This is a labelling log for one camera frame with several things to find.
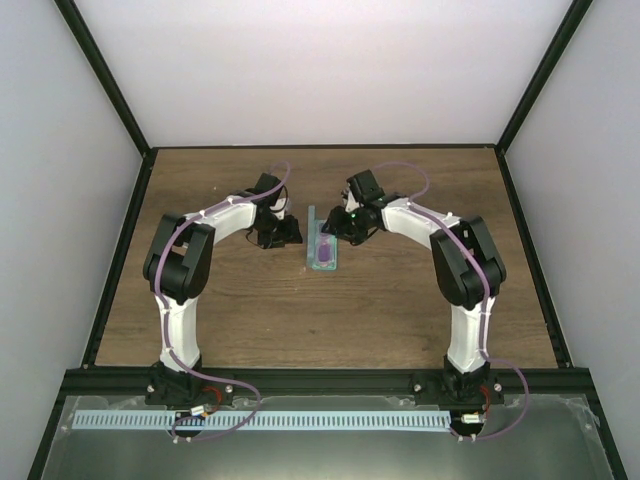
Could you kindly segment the pink transparent sunglasses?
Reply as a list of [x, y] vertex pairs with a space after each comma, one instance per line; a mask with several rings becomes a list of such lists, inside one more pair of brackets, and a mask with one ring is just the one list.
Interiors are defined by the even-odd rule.
[[335, 263], [334, 237], [321, 234], [316, 240], [316, 264], [321, 268], [333, 268]]

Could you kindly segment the blue-grey glasses case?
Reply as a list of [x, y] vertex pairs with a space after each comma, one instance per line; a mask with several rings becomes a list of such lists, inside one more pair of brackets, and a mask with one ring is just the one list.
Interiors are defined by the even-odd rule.
[[316, 240], [321, 234], [325, 234], [322, 232], [322, 227], [325, 224], [324, 219], [319, 219], [316, 217], [316, 207], [314, 205], [310, 205], [307, 210], [308, 214], [308, 222], [307, 222], [307, 267], [311, 268], [315, 271], [335, 271], [338, 267], [338, 244], [337, 239], [334, 237], [334, 245], [335, 245], [335, 263], [333, 268], [321, 268], [316, 264], [315, 254], [316, 254]]

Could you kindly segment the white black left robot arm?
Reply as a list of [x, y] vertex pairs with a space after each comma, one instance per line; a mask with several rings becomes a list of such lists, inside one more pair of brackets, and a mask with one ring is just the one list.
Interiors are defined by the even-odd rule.
[[254, 244], [264, 250], [300, 244], [299, 223], [290, 210], [284, 187], [268, 195], [249, 189], [205, 210], [161, 218], [143, 276], [160, 312], [160, 362], [175, 372], [168, 388], [181, 403], [194, 403], [204, 392], [203, 377], [192, 370], [201, 360], [197, 303], [209, 280], [214, 247], [241, 231], [254, 234]]

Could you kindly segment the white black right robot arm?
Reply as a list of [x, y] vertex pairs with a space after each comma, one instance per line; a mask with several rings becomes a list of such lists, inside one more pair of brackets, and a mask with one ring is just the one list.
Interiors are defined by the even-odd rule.
[[468, 402], [489, 375], [489, 321], [506, 280], [506, 267], [484, 220], [438, 213], [398, 195], [362, 203], [349, 194], [322, 227], [323, 233], [353, 246], [378, 231], [404, 236], [431, 251], [438, 287], [451, 305], [444, 389], [451, 400]]

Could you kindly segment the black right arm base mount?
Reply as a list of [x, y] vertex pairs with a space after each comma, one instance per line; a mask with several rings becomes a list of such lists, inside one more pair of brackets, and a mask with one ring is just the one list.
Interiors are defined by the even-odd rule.
[[486, 400], [491, 405], [504, 403], [503, 394], [494, 390], [489, 374], [483, 372], [419, 370], [411, 375], [409, 388], [418, 403], [443, 409], [480, 407]]

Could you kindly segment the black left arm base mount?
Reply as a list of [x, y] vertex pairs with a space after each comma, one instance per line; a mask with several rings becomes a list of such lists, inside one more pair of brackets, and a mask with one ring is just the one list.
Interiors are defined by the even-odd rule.
[[187, 408], [201, 404], [230, 405], [233, 393], [223, 384], [205, 381], [183, 371], [174, 371], [161, 362], [149, 368], [145, 403]]

